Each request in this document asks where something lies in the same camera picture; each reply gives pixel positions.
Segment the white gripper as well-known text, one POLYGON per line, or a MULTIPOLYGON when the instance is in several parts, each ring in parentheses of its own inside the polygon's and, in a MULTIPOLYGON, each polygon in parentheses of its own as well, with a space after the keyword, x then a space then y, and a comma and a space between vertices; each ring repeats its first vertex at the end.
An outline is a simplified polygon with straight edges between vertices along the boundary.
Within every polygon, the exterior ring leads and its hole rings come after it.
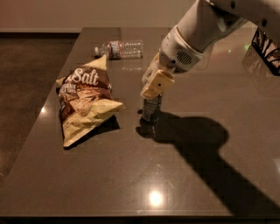
POLYGON ((163 39, 159 53, 155 55, 142 77, 143 88, 140 95, 151 100, 161 95, 174 83, 174 76, 160 68, 171 69, 175 74, 181 74, 197 68, 207 68, 213 44, 199 52, 188 45, 181 36, 177 26, 174 26, 163 39))

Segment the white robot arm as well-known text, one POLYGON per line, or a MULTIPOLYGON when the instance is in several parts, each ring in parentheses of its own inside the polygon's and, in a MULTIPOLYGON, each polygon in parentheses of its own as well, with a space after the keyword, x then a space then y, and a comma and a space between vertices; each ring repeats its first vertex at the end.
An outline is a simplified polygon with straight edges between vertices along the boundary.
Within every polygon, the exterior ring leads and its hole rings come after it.
POLYGON ((153 99, 174 83, 174 75, 207 61, 215 42, 248 21, 258 27, 253 47, 279 75, 279 0, 196 0, 163 39, 142 78, 141 96, 153 99))

